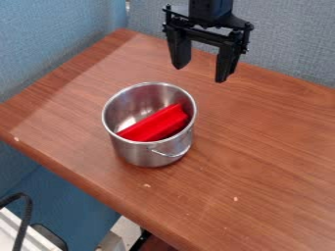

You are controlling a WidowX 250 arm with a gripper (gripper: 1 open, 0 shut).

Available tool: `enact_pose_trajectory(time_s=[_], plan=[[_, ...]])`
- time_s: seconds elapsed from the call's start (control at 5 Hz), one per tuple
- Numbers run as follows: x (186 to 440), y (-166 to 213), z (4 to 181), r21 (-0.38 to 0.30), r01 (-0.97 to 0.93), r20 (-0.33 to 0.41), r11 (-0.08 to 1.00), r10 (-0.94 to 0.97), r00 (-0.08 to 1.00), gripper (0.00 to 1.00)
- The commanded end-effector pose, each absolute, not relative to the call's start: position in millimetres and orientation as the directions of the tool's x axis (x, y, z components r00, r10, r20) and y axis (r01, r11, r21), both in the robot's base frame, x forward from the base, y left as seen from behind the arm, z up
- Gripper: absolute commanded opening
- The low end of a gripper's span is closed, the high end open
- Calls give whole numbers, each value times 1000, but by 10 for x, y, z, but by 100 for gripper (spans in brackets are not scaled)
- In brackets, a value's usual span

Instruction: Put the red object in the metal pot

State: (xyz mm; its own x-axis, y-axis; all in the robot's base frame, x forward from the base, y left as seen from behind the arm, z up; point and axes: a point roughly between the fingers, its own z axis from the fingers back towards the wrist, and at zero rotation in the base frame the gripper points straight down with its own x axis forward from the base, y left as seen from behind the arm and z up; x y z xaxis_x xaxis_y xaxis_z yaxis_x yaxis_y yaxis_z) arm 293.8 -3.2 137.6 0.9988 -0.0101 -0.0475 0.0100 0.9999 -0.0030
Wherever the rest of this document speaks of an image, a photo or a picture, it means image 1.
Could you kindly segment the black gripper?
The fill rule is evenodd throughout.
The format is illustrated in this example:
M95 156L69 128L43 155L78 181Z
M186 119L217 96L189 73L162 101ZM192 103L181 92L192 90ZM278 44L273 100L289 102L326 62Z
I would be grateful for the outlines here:
M164 12L166 19L181 18L190 26L200 25L202 28L229 28L241 32L238 40L225 40L218 46L216 58L214 82L224 82L234 72L241 53L248 51L249 33L253 30L250 22L240 19L233 14L234 0L188 0L186 6L166 4ZM182 29L166 26L166 46L173 67L180 70L190 60L190 40Z

